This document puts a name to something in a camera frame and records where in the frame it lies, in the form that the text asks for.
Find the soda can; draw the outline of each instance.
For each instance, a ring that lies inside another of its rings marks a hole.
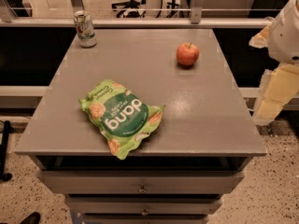
[[[91,15],[85,10],[78,11],[74,14],[74,22],[80,45],[84,48],[95,46],[96,38]]]

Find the drawer handle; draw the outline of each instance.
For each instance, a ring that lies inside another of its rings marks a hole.
[[[138,192],[144,194],[144,193],[147,193],[148,190],[144,188],[143,184],[141,184],[141,188],[138,190]]]
[[[147,216],[147,215],[149,214],[149,212],[148,212],[147,209],[144,207],[144,208],[143,208],[143,211],[142,211],[140,214],[141,214],[141,216],[145,217],[145,216]]]

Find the bag of chips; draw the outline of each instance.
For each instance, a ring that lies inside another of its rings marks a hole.
[[[79,101],[90,121],[107,139],[111,153],[120,160],[158,128],[164,111],[163,106],[143,104],[111,79],[100,82]]]

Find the apple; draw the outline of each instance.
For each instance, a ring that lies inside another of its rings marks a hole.
[[[186,66],[193,65],[199,57],[199,49],[190,42],[180,44],[177,49],[178,63]]]

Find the terrazzo floor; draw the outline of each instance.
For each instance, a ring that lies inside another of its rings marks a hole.
[[[9,135],[6,164],[6,172],[13,177],[0,182],[0,223],[19,224],[37,211],[40,223],[72,224],[64,196],[52,194],[40,183],[38,168],[29,157],[14,153],[30,118],[3,116],[0,120],[9,120],[15,129]],[[298,137],[283,117],[271,127],[271,135],[266,128],[259,129],[267,155],[249,163],[245,178],[222,197],[223,205],[209,216],[208,224],[299,223]]]

